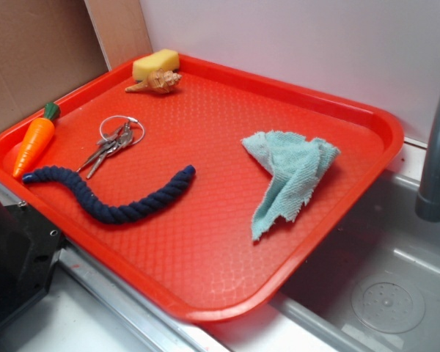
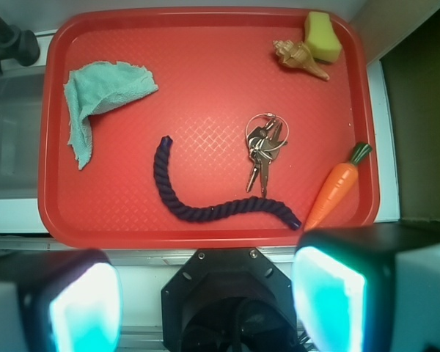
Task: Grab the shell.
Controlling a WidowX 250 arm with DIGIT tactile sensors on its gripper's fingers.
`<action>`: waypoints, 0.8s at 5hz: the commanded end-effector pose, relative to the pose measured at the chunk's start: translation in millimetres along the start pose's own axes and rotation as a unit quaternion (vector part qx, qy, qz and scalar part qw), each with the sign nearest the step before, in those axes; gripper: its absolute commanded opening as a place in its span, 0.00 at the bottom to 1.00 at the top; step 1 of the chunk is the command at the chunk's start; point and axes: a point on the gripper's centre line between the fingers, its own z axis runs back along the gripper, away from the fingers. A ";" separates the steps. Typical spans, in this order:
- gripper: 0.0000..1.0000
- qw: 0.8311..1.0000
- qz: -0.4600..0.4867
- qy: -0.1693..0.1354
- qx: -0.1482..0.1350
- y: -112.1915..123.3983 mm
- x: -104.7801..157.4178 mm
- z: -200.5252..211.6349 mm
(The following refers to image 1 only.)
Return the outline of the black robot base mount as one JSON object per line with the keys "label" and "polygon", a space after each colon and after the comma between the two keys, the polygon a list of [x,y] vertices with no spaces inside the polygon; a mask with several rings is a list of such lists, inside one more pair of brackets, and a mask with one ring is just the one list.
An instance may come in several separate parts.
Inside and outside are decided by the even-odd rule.
{"label": "black robot base mount", "polygon": [[0,329],[47,295],[61,245],[34,207],[0,202]]}

